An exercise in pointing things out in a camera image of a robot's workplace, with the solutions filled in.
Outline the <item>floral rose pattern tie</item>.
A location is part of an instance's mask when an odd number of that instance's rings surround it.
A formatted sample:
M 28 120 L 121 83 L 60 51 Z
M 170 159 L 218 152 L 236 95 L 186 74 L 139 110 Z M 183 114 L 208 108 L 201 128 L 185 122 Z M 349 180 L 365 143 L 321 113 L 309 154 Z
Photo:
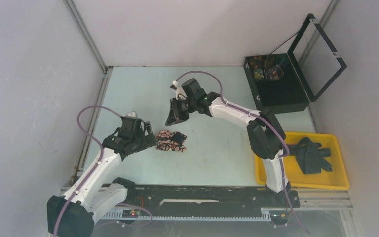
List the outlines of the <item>floral rose pattern tie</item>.
M 184 152 L 186 150 L 184 142 L 187 136 L 178 131 L 162 130 L 155 135 L 155 138 L 157 150 L 174 152 Z

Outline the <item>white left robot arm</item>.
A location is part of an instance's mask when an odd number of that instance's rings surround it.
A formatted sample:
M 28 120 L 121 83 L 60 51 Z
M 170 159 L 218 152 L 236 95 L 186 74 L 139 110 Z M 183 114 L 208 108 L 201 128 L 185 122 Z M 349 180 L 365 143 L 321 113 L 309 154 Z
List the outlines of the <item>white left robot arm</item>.
M 135 202 L 136 192 L 119 183 L 99 192 L 108 175 L 127 156 L 156 144 L 150 122 L 133 116 L 122 116 L 121 120 L 121 127 L 99 144 L 97 157 L 83 175 L 62 195 L 48 200 L 48 232 L 55 237 L 89 237 L 111 208 Z

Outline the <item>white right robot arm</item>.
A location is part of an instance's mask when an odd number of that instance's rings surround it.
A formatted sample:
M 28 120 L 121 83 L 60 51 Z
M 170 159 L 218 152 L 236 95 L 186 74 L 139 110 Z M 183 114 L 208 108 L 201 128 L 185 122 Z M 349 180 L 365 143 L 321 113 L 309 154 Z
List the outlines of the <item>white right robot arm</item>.
M 281 206 L 287 200 L 290 185 L 285 174 L 282 157 L 288 155 L 286 135 L 273 113 L 252 110 L 226 100 L 221 93 L 209 92 L 196 79 L 183 84 L 176 80 L 170 88 L 175 96 L 170 99 L 166 126 L 183 123 L 193 112 L 212 118 L 224 119 L 247 131 L 251 150 L 262 159 L 266 187 L 270 189 L 267 200 L 273 206 Z

